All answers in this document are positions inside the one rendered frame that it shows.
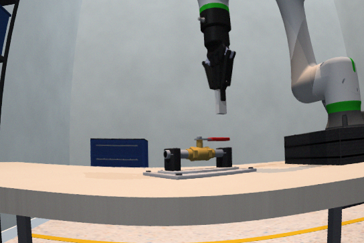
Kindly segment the brass ball valve with red handle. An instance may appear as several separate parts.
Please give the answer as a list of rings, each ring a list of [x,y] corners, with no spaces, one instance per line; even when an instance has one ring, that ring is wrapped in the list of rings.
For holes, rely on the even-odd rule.
[[[210,139],[202,139],[202,136],[197,136],[197,147],[190,147],[186,150],[174,147],[173,149],[164,149],[163,156],[165,158],[165,170],[159,170],[158,173],[173,174],[176,173],[204,173],[212,171],[226,171],[239,169],[239,167],[232,167],[232,148],[217,148],[210,149],[203,147],[203,140],[207,141],[229,141],[230,138],[212,137]],[[181,170],[181,159],[189,159],[190,161],[209,161],[211,158],[216,157],[216,167]],[[227,167],[227,168],[224,168]]]

